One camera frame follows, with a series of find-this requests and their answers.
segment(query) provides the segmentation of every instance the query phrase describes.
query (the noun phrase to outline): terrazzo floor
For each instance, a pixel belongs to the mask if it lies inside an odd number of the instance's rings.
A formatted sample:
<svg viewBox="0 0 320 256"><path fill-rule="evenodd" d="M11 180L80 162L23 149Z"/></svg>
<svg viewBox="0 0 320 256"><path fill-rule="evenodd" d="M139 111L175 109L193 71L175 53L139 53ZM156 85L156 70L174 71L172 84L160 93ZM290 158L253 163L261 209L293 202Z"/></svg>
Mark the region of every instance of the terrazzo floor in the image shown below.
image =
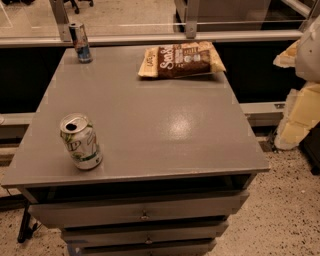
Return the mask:
<svg viewBox="0 0 320 256"><path fill-rule="evenodd" d="M320 255L320 176L311 174L311 165L298 148L264 154L270 172L257 175L248 200L229 217L229 227L205 256ZM0 180L5 172L0 167ZM0 196L5 195L1 189ZM22 214L0 212L1 255L68 255L59 231L44 226L31 240L17 243Z"/></svg>

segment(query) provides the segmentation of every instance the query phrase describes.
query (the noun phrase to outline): can label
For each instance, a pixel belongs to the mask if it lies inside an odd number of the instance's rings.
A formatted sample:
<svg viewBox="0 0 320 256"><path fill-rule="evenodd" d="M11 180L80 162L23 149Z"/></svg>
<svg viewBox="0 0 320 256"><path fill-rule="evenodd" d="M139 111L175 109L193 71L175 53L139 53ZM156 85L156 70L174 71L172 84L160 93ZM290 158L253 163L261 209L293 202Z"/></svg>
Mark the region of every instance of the can label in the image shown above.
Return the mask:
<svg viewBox="0 0 320 256"><path fill-rule="evenodd" d="M71 23L69 30L73 42L74 49L78 54L78 59L81 63L89 63L92 61L88 38L84 25L82 23Z"/></svg>
<svg viewBox="0 0 320 256"><path fill-rule="evenodd" d="M101 162L102 154L96 132L85 115L75 113L63 118L60 136L79 169L92 169Z"/></svg>

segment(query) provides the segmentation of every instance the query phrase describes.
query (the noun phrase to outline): beige object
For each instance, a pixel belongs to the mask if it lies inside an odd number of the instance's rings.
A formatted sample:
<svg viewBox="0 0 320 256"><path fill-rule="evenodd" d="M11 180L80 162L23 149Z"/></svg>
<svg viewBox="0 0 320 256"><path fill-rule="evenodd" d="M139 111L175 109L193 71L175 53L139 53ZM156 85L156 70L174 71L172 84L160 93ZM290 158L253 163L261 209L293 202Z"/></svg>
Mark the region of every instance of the beige object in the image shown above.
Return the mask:
<svg viewBox="0 0 320 256"><path fill-rule="evenodd" d="M295 67L295 59L297 55L297 45L299 40L295 41L285 51L274 59L273 64L281 68Z"/></svg>
<svg viewBox="0 0 320 256"><path fill-rule="evenodd" d="M211 42L193 42L148 48L141 77L174 78L226 71Z"/></svg>
<svg viewBox="0 0 320 256"><path fill-rule="evenodd" d="M288 116L284 113L278 126L274 143L279 149L289 150L298 146L320 121L320 84L307 82L296 96L293 95L295 92L290 92L286 101Z"/></svg>

